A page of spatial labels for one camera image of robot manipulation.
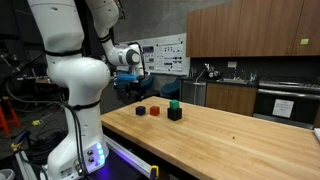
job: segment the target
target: dishwasher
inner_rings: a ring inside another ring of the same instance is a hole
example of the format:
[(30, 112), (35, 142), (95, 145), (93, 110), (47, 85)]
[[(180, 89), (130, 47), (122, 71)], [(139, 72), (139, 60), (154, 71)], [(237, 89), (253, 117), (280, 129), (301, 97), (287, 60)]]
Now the dishwasher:
[(181, 80), (180, 101), (205, 106), (207, 83), (194, 80)]

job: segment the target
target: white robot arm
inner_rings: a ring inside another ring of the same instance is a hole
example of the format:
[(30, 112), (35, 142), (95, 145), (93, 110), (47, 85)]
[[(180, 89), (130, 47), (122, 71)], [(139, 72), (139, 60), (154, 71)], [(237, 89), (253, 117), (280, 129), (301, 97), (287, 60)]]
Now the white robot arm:
[[(69, 89), (68, 104), (77, 107), (79, 119), (79, 123), (75, 123), (72, 113), (65, 110), (69, 132), (50, 153), (46, 174), (50, 180), (79, 179), (103, 167), (109, 153), (103, 142), (99, 101), (102, 90), (109, 82), (110, 71), (102, 61), (82, 57), (84, 34), (74, 0), (28, 2), (44, 42), (48, 76), (57, 85)], [(109, 29), (117, 22), (119, 14), (115, 2), (86, 2), (110, 63), (131, 66), (131, 74), (144, 76), (139, 46), (117, 49), (111, 42)]]

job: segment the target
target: oven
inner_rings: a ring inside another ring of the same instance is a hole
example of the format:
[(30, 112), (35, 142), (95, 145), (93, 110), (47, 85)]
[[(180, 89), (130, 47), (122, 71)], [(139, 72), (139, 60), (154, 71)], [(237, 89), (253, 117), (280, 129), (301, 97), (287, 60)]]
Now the oven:
[(319, 88), (311, 83), (260, 80), (253, 116), (312, 129), (319, 111)]

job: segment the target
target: stainless steel appliance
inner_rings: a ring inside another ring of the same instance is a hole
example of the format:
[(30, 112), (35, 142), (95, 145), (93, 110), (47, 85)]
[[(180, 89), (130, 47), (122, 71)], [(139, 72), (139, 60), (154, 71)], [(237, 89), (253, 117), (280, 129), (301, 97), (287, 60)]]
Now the stainless steel appliance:
[(312, 129), (320, 102), (316, 81), (263, 77), (259, 81), (254, 117)]
[(194, 80), (181, 80), (180, 101), (204, 106), (206, 101), (207, 83)]

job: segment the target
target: red cube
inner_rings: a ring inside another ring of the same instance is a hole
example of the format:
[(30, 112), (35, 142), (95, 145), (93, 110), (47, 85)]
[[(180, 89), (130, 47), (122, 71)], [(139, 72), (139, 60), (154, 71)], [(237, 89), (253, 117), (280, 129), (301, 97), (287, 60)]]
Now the red cube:
[(150, 114), (152, 116), (158, 116), (160, 114), (160, 107), (159, 106), (152, 106), (150, 108)]

